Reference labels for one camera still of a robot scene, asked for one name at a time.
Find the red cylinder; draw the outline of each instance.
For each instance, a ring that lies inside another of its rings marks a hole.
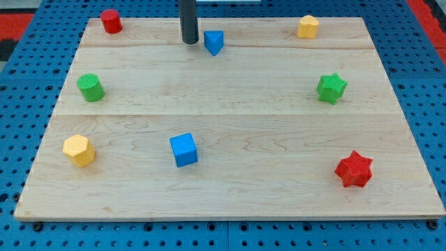
[[[107,33],[115,34],[123,29],[123,25],[119,19],[119,13],[116,10],[104,10],[100,14],[100,19],[102,20],[105,32]]]

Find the red star-shaped block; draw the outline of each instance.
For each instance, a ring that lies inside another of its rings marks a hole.
[[[372,176],[370,170],[372,161],[371,158],[362,157],[353,150],[350,157],[341,160],[334,172],[342,178],[345,188],[351,185],[363,188]]]

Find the black pole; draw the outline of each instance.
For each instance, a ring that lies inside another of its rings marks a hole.
[[[199,39],[196,0],[178,0],[178,9],[183,42],[193,45]]]

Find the blue cube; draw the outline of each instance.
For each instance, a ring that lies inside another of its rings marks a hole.
[[[170,139],[170,145],[174,152],[177,167],[184,167],[198,161],[197,147],[192,134],[176,136]]]
[[[204,31],[204,46],[213,56],[216,56],[224,46],[224,32]]]

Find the yellow block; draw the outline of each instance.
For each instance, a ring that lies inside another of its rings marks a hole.
[[[311,15],[306,15],[299,21],[296,36],[299,38],[315,38],[318,33],[318,28],[319,21]]]
[[[63,143],[63,153],[78,167],[85,167],[95,160],[95,149],[87,137],[75,135]]]

